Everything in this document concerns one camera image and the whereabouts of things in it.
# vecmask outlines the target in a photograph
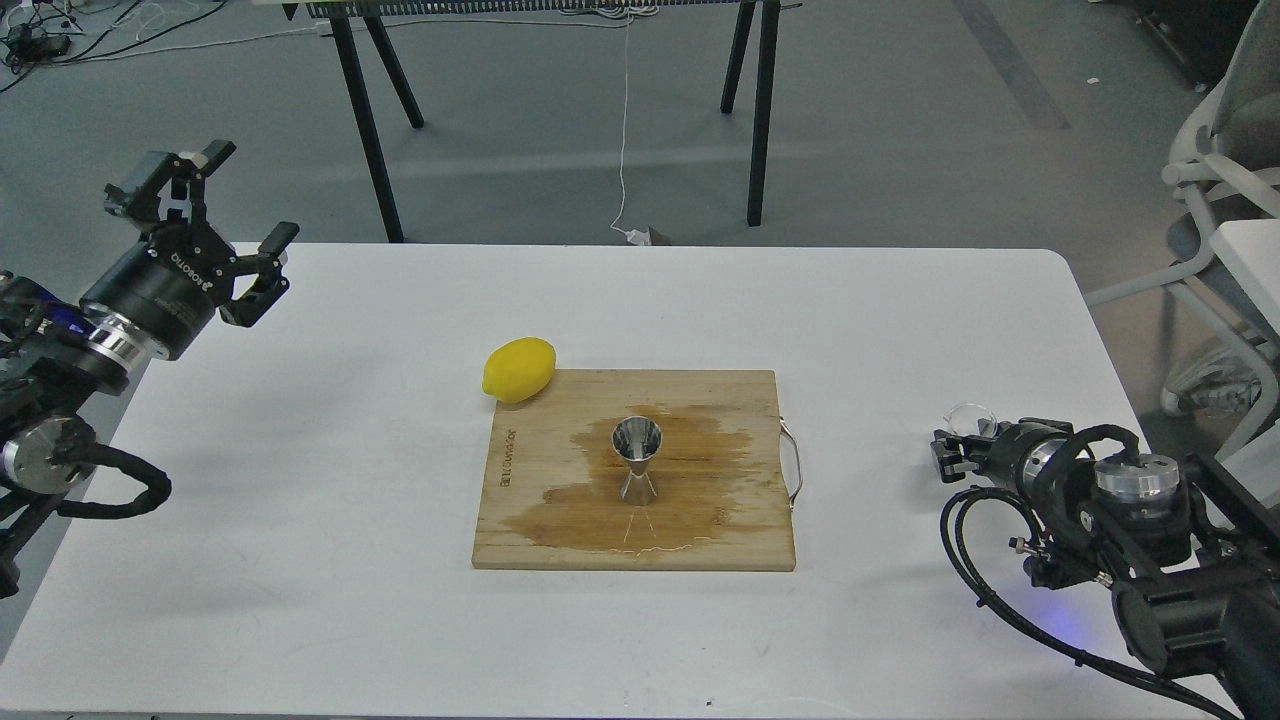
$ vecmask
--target cutting board handle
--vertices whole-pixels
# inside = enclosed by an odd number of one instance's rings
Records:
[[[800,471],[800,443],[796,442],[796,437],[791,434],[791,428],[787,427],[787,421],[783,418],[778,418],[778,427],[782,429],[782,437],[791,441],[791,450],[796,454],[796,489],[787,495],[787,503],[791,505],[791,510],[796,509],[796,497],[800,496],[800,491],[804,488],[804,474]]]

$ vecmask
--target chair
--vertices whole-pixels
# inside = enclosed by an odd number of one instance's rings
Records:
[[[1217,455],[1235,452],[1275,414],[1280,401],[1276,372],[1251,342],[1215,311],[1185,281],[1196,277],[1263,340],[1280,336],[1213,256],[1208,238],[1228,220],[1280,218],[1280,0],[1254,9],[1222,81],[1179,129],[1161,173],[1188,213],[1169,229],[1176,261],[1111,287],[1089,292],[1093,307],[1156,287],[1166,288],[1203,319],[1213,333],[1253,370],[1262,388],[1253,407]]]

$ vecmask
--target lemon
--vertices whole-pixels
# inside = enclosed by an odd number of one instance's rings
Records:
[[[493,351],[484,364],[486,395],[502,402],[524,402],[552,382],[556,348],[540,337],[522,337]]]

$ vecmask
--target wet stain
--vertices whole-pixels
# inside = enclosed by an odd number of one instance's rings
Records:
[[[767,482],[768,473],[749,457],[751,436],[726,430],[718,414],[714,405],[634,405],[593,423],[571,438],[586,459],[588,479],[547,489],[541,505],[507,519],[507,527],[538,546],[622,552],[637,561],[721,537],[733,528],[733,488],[753,475]],[[611,436],[626,415],[662,427],[662,448],[649,465],[658,496],[644,507],[620,497],[627,465]]]

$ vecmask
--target jigger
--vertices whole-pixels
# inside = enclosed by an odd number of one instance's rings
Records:
[[[627,479],[622,483],[622,500],[628,505],[649,505],[658,496],[649,479],[649,461],[659,447],[662,428],[649,418],[632,415],[613,428],[613,450],[630,466]]]

